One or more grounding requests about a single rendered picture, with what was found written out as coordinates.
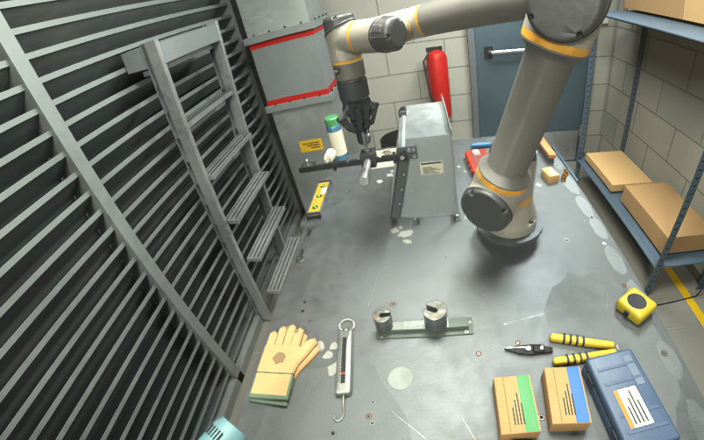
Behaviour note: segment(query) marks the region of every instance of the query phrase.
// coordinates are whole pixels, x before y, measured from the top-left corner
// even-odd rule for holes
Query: green cap
[[[338,115],[327,115],[324,117],[324,126],[326,126],[327,128],[331,128],[336,125],[339,125]]]

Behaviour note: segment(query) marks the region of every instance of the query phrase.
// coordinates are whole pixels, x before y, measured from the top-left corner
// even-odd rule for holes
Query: door
[[[495,55],[485,58],[485,46],[493,50],[517,49],[525,47],[520,29],[522,21],[477,27],[473,30],[476,47],[476,82],[479,91],[480,137],[495,136],[507,105],[509,92],[515,83],[515,75],[520,67],[521,53]],[[578,130],[582,120],[582,105],[585,101],[585,80],[587,59],[574,65],[574,70],[566,84],[558,107],[552,115],[547,131]]]

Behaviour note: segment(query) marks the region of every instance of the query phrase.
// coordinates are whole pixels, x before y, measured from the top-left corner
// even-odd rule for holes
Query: striped handle
[[[612,348],[609,350],[586,351],[584,353],[574,353],[567,354],[565,356],[558,356],[556,358],[552,358],[552,366],[584,364],[585,361],[587,361],[588,359],[598,358],[599,356],[604,356],[605,354],[612,354],[616,351],[616,349]]]
[[[565,333],[551,333],[550,342],[556,344],[574,345],[575,347],[595,348],[608,350],[615,348],[615,341],[605,341],[604,339],[593,339],[579,335],[567,335]]]

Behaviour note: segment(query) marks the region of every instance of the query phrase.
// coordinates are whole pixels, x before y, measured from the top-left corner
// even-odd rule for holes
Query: pliers
[[[552,347],[548,347],[543,344],[514,345],[511,347],[504,347],[504,350],[511,353],[527,355],[552,353]]]

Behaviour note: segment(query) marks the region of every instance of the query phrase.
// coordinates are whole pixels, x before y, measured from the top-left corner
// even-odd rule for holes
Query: red object
[[[312,92],[307,92],[307,93],[298,93],[297,95],[286,96],[283,98],[278,98],[278,99],[274,99],[271,101],[267,101],[267,106],[269,107],[271,105],[291,103],[292,101],[300,101],[302,99],[312,98],[315,96],[328,95],[328,94],[330,94],[330,92],[332,91],[332,88],[334,88],[337,83],[338,83],[338,80],[332,80],[332,82],[330,83],[330,86],[327,89],[314,90]]]
[[[434,103],[444,98],[446,114],[452,117],[452,98],[449,90],[449,68],[446,64],[446,53],[434,50],[428,53],[428,86],[430,97]]]
[[[313,35],[323,29],[324,29],[324,26],[322,25],[322,26],[317,27],[316,29],[308,29],[307,31],[290,33],[289,35],[284,35],[283,37],[279,37],[277,39],[269,39],[268,41],[262,41],[261,43],[251,45],[248,49],[255,51],[257,49],[261,49],[262,47],[268,47],[268,46],[272,46],[272,45],[277,45],[279,43],[283,43],[284,41],[290,41],[292,39],[301,39],[302,37],[308,37],[309,35]]]
[[[468,162],[468,167],[471,168],[472,173],[476,173],[476,167],[480,163],[480,159],[487,156],[487,150],[479,148],[468,150],[466,152],[466,162]]]

